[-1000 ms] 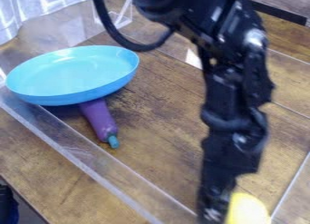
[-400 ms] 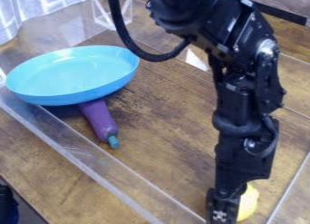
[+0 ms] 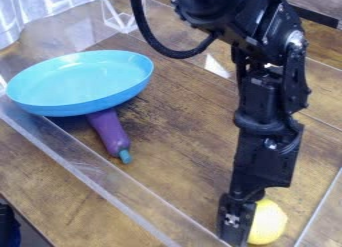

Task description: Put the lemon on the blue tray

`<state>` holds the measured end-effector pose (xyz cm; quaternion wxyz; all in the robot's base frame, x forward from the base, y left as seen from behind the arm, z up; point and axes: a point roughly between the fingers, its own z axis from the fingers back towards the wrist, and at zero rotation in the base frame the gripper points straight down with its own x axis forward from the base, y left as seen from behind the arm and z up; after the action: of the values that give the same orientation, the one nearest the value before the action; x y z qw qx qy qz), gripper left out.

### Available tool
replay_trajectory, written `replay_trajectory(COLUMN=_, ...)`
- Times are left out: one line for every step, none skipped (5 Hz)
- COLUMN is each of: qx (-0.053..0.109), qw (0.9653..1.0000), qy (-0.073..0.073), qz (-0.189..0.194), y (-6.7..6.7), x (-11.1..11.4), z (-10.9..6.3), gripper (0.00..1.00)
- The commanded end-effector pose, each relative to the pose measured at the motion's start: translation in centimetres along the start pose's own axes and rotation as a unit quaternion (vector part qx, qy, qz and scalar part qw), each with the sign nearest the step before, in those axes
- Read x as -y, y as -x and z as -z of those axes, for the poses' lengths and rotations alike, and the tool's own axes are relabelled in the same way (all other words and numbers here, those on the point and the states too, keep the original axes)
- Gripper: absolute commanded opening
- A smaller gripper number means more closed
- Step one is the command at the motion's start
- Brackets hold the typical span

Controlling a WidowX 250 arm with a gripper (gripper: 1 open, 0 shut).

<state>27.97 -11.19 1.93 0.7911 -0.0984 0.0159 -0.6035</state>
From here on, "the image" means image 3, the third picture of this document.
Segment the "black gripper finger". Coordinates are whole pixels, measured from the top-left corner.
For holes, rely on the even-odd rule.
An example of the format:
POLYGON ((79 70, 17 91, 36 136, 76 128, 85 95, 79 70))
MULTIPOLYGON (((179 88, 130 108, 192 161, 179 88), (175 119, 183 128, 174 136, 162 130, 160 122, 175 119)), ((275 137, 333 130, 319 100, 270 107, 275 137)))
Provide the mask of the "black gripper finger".
POLYGON ((239 202, 227 194, 220 196, 216 235, 231 247, 247 247, 255 211, 255 202, 239 202))

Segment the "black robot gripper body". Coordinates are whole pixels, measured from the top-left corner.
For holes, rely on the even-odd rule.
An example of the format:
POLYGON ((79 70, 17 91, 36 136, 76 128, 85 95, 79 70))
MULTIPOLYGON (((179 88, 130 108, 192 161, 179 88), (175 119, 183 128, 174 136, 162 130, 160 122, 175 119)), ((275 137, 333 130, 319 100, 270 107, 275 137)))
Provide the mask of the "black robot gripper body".
POLYGON ((256 200, 266 188, 291 185, 302 133, 302 127, 274 135, 239 130, 228 191, 235 202, 256 200))

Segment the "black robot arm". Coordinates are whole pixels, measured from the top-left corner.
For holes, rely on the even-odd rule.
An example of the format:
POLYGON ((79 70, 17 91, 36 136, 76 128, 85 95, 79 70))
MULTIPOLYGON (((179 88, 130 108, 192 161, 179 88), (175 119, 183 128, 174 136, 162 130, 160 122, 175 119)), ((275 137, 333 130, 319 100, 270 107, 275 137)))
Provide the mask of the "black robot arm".
POLYGON ((182 19, 219 33, 236 66, 239 128, 230 190, 219 199, 216 234, 247 247, 256 201, 270 187, 287 187, 303 125, 293 114, 307 107, 307 41, 286 0, 172 0, 182 19))

